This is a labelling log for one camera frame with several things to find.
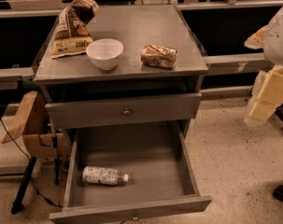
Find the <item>gray cabinet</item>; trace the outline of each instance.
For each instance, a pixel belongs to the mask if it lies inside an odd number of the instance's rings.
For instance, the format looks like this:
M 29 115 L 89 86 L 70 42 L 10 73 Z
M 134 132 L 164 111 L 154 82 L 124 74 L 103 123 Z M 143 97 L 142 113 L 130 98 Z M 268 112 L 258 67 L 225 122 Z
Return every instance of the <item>gray cabinet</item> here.
M 199 193 L 184 138 L 198 111 L 207 67 L 177 10 L 100 7 L 88 29 L 93 39 L 123 43 L 115 69 L 101 71 L 86 55 L 52 60 L 52 38 L 35 76 L 54 125 L 72 146 L 64 209 L 50 219 L 107 223 L 204 211 L 211 197 Z M 175 67 L 143 65 L 139 51 L 148 44 L 176 48 Z M 86 165 L 117 168 L 130 181 L 87 185 Z

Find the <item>open drawer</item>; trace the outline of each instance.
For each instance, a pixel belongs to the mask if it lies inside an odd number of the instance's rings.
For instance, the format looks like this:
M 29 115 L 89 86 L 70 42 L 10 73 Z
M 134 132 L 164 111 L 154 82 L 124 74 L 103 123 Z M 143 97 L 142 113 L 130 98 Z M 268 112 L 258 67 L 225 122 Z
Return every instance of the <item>open drawer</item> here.
M 63 224 L 107 223 L 205 211 L 210 196 L 195 183 L 176 121 L 79 129 L 73 145 L 64 209 L 50 214 Z M 116 187 L 86 184 L 85 166 L 129 174 Z

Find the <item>plastic bottle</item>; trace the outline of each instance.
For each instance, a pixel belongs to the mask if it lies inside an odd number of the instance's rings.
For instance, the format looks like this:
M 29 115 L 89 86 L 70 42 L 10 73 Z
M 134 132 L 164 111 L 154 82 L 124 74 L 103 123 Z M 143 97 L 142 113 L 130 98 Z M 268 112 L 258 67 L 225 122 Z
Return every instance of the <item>plastic bottle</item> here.
M 102 168 L 86 166 L 83 171 L 83 181 L 86 183 L 96 183 L 116 186 L 129 181 L 129 175 L 122 174 L 113 168 Z

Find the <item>bottle cap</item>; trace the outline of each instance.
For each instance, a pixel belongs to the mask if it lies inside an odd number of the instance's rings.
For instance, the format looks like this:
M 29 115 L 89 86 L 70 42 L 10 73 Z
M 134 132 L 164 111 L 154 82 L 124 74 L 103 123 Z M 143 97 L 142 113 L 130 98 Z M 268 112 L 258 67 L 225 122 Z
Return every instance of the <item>bottle cap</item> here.
M 123 181 L 128 182 L 129 181 L 129 175 L 124 175 L 123 176 Z

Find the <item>snack bag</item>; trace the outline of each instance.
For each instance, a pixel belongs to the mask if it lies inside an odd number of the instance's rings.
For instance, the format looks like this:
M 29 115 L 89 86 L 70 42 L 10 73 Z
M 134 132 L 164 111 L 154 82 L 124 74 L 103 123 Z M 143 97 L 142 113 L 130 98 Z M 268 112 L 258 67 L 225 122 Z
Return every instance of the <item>snack bag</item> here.
M 85 52 L 93 42 L 86 25 L 99 7 L 93 0 L 74 0 L 59 16 L 51 58 L 76 55 Z
M 141 62 L 149 66 L 157 66 L 171 69 L 176 62 L 177 51 L 175 49 L 148 45 L 142 48 Z

